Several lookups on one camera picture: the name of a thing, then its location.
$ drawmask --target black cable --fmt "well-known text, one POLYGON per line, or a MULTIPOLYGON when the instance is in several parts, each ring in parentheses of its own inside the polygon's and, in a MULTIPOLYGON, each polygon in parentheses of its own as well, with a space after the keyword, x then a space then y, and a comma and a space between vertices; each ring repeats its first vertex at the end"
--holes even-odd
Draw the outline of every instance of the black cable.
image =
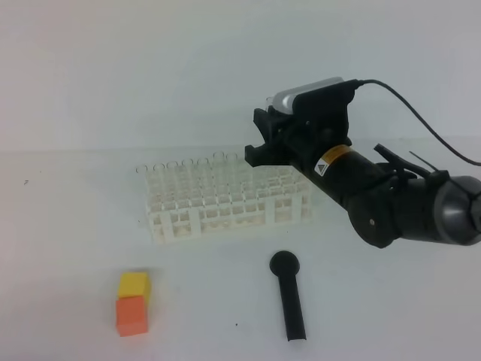
POLYGON ((424 164, 426 164, 429 168, 431 168, 433 171, 439 171, 439 169, 437 169, 435 166, 433 166, 430 162, 428 162, 427 160, 421 158, 420 156, 418 156, 416 153, 414 153, 413 151, 409 151, 409 153, 413 154, 417 159, 419 159, 421 162, 423 162, 424 164))
POLYGON ((451 152, 453 154, 455 154, 457 157, 463 159, 466 163, 469 163, 471 165, 476 165, 478 167, 481 167, 481 162, 475 162, 474 160, 472 159, 469 159, 467 158, 466 156, 463 156, 461 153, 459 153, 456 149, 454 149, 451 145, 449 145, 449 143, 447 143, 444 139, 441 138, 441 136, 439 134, 436 133, 436 131, 434 131, 434 129, 431 128, 431 126, 428 124, 428 122, 426 122, 422 117, 421 115, 416 111, 416 109, 414 109, 411 104, 409 104, 407 102, 407 100, 401 95, 399 94, 398 92, 396 92, 394 89, 392 89, 388 84, 386 83, 383 83, 382 81, 378 81, 378 80, 374 80, 374 79, 369 79, 369 80, 360 80, 359 83, 361 85, 365 85, 365 84, 377 84, 381 87, 383 87, 384 89, 387 89, 389 92, 391 92, 392 94, 394 94, 396 96, 396 98, 398 98, 399 100, 401 100, 401 102, 406 105, 406 107, 411 111, 413 112, 414 116, 416 118, 418 118, 418 120, 422 123, 423 126, 426 127, 426 129, 438 140, 441 142, 441 144, 448 148, 449 150, 451 150, 451 152))

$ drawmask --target wooden block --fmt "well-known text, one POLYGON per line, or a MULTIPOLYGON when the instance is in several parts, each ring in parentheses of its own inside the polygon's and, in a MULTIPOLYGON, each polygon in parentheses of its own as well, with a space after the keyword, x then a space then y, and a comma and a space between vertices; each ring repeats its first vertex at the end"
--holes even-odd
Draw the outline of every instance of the wooden block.
POLYGON ((147 306, 143 296, 117 299, 116 327, 122 337, 148 331, 147 306))
POLYGON ((146 305, 150 298, 150 279, 146 272, 126 272, 120 278, 117 291, 119 299, 124 297, 143 296, 146 305))

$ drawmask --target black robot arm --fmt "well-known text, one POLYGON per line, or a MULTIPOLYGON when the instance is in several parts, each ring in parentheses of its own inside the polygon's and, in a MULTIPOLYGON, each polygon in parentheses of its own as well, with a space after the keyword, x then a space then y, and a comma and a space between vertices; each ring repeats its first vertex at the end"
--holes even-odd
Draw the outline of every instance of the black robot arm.
POLYGON ((347 210, 369 244, 396 238, 470 245, 481 241, 481 181, 427 171, 378 144, 375 164, 347 137, 347 105, 359 80, 324 80, 275 95, 254 123, 265 144, 247 146, 252 165, 292 165, 347 210))

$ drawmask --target white test tube rack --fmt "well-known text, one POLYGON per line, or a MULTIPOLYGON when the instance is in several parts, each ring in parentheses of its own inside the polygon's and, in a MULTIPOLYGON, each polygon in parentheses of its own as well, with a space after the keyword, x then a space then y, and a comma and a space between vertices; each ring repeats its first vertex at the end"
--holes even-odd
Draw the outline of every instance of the white test tube rack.
POLYGON ((147 216, 160 244, 212 232, 309 221, 312 186, 291 166, 252 168, 235 154, 155 165, 145 173, 147 216))

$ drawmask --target white table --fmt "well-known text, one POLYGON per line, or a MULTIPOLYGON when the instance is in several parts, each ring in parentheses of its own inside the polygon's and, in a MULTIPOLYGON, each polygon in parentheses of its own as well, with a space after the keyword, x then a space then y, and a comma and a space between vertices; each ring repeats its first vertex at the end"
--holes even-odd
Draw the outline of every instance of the white table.
MULTIPOLYGON (((476 142, 456 144, 475 157, 476 142)), ((372 156, 374 145, 356 148, 372 156)), ((433 141, 386 146, 481 177, 433 141)), ((153 244, 135 166, 214 150, 1 155, 0 359, 479 358, 481 246, 397 240, 378 250, 328 199, 310 225, 153 244), (285 337, 268 268, 283 249, 301 263, 307 341, 285 337), (116 287, 136 268, 153 279, 150 331, 120 338, 116 287)))

